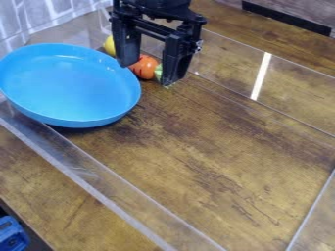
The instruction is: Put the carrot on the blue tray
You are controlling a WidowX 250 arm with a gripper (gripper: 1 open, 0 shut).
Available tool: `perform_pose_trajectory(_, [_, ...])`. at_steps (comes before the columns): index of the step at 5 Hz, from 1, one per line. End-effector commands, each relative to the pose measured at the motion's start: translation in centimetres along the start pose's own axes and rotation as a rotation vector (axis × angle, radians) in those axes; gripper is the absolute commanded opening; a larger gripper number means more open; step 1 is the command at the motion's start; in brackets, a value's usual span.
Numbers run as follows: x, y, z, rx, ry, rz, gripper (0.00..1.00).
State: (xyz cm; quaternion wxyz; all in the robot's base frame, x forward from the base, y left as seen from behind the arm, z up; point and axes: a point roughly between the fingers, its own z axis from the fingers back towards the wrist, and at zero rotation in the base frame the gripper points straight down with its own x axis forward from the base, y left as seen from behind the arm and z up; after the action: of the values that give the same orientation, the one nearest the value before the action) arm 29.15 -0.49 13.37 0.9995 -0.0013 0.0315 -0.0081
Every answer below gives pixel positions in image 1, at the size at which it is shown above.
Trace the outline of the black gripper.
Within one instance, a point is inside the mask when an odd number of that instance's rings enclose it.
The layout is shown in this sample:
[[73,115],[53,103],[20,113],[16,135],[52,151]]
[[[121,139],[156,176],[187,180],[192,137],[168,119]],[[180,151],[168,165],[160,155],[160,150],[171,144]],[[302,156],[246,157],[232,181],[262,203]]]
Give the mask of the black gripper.
[[139,61],[141,34],[164,41],[161,85],[184,78],[206,18],[190,9],[191,0],[112,0],[109,13],[116,60]]

